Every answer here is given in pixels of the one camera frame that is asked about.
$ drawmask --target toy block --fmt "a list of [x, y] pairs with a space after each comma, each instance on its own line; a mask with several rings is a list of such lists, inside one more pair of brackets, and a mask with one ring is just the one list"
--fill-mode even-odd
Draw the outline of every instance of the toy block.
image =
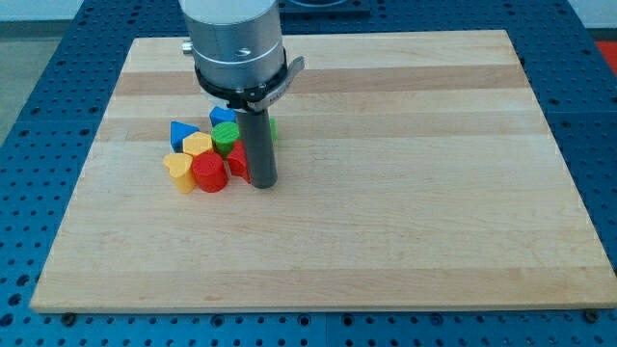
[[224, 158], [227, 157], [233, 149], [233, 143], [240, 140], [238, 124], [232, 121], [218, 123], [212, 129], [212, 140], [216, 151]]
[[244, 151], [244, 144], [238, 140], [233, 143], [233, 150], [228, 154], [228, 164], [231, 174], [244, 178], [247, 183], [251, 183], [249, 176], [249, 166], [247, 165], [247, 155]]
[[215, 127], [224, 121], [235, 122], [235, 111], [231, 109], [222, 109], [215, 106], [210, 112], [210, 122], [212, 122], [212, 127]]
[[197, 185], [207, 193], [218, 192], [229, 182], [225, 162], [218, 153], [204, 152], [196, 156], [191, 170]]
[[181, 153], [182, 152], [182, 140], [187, 136], [200, 131], [198, 127], [191, 124], [185, 124], [179, 121], [172, 121], [171, 129], [170, 129], [170, 138], [172, 142], [172, 148], [174, 152]]
[[213, 152], [212, 137], [199, 131], [193, 133], [182, 140], [182, 150], [194, 157], [204, 152]]
[[275, 119], [270, 119], [270, 132], [272, 133], [272, 143], [275, 143], [279, 138], [279, 134], [277, 133], [277, 121]]
[[172, 153], [165, 156], [163, 165], [177, 190], [182, 194], [190, 193], [195, 188], [195, 178], [191, 171], [193, 157], [184, 153]]

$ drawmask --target yellow heart block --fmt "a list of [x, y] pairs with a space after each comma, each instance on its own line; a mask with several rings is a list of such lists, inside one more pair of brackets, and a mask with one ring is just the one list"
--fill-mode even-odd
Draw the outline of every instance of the yellow heart block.
[[172, 182], [182, 193], [191, 193], [195, 188], [195, 178], [191, 171], [193, 157], [185, 153], [172, 153], [165, 156], [163, 165], [167, 168]]
[[209, 134], [195, 132], [182, 140], [182, 151], [194, 157], [204, 153], [214, 151], [212, 137]]

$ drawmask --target perforated blue table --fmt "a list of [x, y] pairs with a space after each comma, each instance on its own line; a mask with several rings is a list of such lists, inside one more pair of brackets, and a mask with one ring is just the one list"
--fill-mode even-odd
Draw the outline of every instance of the perforated blue table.
[[[505, 29], [617, 267], [617, 80], [566, 0], [371, 0], [286, 14], [287, 35]], [[617, 310], [39, 315], [28, 308], [137, 37], [186, 36], [174, 0], [85, 0], [0, 148], [0, 346], [617, 345]]]

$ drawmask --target blue triangle block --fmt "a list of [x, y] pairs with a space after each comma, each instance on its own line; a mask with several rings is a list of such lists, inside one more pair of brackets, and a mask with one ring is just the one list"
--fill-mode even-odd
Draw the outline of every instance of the blue triangle block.
[[212, 109], [212, 112], [210, 112], [210, 121], [212, 122], [213, 128], [218, 123], [222, 123], [224, 121], [235, 122], [235, 112], [233, 110], [225, 110], [217, 106]]
[[179, 121], [172, 121], [171, 125], [171, 142], [172, 148], [174, 152], [181, 153], [182, 152], [182, 140], [187, 136], [193, 134], [194, 132], [198, 132], [200, 129], [195, 125], [185, 124]]

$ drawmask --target wood grain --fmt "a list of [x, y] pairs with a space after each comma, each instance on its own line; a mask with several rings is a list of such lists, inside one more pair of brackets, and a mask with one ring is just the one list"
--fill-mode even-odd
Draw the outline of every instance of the wood grain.
[[308, 69], [271, 109], [279, 182], [188, 195], [161, 166], [170, 120], [209, 131], [212, 105], [181, 42], [133, 43], [34, 309], [617, 307], [504, 32], [286, 37]]

